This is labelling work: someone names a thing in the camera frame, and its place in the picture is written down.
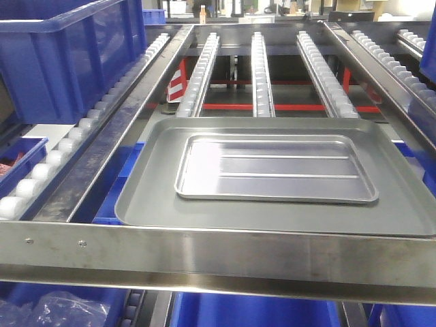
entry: white wall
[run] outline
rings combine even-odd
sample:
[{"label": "white wall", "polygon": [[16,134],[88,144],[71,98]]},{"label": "white wall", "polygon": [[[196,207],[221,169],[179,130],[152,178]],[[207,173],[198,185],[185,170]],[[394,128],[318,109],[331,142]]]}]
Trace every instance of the white wall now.
[{"label": "white wall", "polygon": [[388,0],[384,12],[393,16],[414,16],[418,20],[430,20],[436,0]]}]

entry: blue crate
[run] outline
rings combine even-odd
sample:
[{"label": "blue crate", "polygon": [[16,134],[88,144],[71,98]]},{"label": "blue crate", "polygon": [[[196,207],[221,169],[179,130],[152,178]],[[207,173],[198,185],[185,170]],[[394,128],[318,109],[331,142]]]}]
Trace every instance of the blue crate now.
[{"label": "blue crate", "polygon": [[100,209],[98,210],[93,223],[99,223],[101,225],[123,225],[121,221],[116,218],[115,215],[115,202],[118,200],[118,197],[123,190],[124,184],[127,181],[127,177],[130,175],[133,166],[144,147],[144,142],[138,142],[131,148],[131,153],[124,163],[123,168],[121,169],[119,175],[115,179],[115,182],[112,184],[108,195],[104,199]]},{"label": "blue crate", "polygon": [[145,50],[141,0],[87,2],[0,1],[0,74],[17,121],[77,123]]},{"label": "blue crate", "polygon": [[166,23],[165,10],[163,9],[143,9],[142,17],[144,25],[163,25]]},{"label": "blue crate", "polygon": [[17,162],[5,175],[0,177],[0,198],[7,196],[26,177],[33,167],[38,164],[47,154],[47,138],[20,138],[13,145],[0,152],[1,158],[14,160],[18,154],[25,153],[24,157]]},{"label": "blue crate", "polygon": [[330,301],[178,293],[170,327],[339,327]]},{"label": "blue crate", "polygon": [[118,320],[122,316],[127,296],[127,290],[119,288],[0,283],[0,298],[19,307],[30,302],[32,302],[33,307],[35,307],[43,295],[54,291],[69,292],[85,300],[92,300],[110,305],[104,327],[117,326]]},{"label": "blue crate", "polygon": [[383,305],[383,327],[431,327],[436,325],[436,307]]},{"label": "blue crate", "polygon": [[[400,150],[401,154],[405,157],[414,158],[413,152],[410,150],[410,148],[404,143],[404,142],[394,142],[398,150]],[[436,197],[436,182],[431,174],[429,174],[427,171],[424,173],[424,176],[422,178],[422,181],[427,186],[427,188],[430,190],[430,192]]]},{"label": "blue crate", "polygon": [[436,8],[420,63],[422,73],[436,83]]}]

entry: gray tray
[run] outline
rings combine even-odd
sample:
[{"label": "gray tray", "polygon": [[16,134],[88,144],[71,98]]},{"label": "gray tray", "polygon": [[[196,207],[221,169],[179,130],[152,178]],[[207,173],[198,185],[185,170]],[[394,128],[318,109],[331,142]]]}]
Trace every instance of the gray tray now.
[{"label": "gray tray", "polygon": [[[188,140],[199,134],[224,137],[240,134],[254,138],[280,135],[288,140],[296,136],[343,136],[354,145],[358,162],[364,168],[358,169],[373,182],[379,192],[378,200],[366,204],[338,204],[183,198],[174,189],[174,182]],[[162,229],[393,236],[436,233],[434,197],[384,132],[376,124],[361,119],[167,119],[153,129],[115,211],[126,224]]]},{"label": "gray tray", "polygon": [[184,198],[365,203],[378,198],[340,135],[197,134],[174,186]]}]

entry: plastic bag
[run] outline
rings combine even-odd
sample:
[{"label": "plastic bag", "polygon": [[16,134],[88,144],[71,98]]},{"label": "plastic bag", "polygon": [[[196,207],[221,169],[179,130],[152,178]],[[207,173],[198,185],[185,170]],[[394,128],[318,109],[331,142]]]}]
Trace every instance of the plastic bag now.
[{"label": "plastic bag", "polygon": [[109,308],[68,292],[51,292],[41,297],[25,326],[103,327]]},{"label": "plastic bag", "polygon": [[25,321],[30,315],[32,304],[17,307],[12,303],[0,300],[0,326],[1,327],[22,327],[26,326]]}]

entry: red and white striped sign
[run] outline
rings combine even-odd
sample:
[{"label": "red and white striped sign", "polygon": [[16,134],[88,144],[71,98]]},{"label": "red and white striped sign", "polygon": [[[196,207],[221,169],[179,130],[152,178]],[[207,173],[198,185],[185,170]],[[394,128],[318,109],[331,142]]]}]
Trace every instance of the red and white striped sign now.
[{"label": "red and white striped sign", "polygon": [[182,60],[167,88],[168,103],[181,102],[187,86],[185,59]]}]

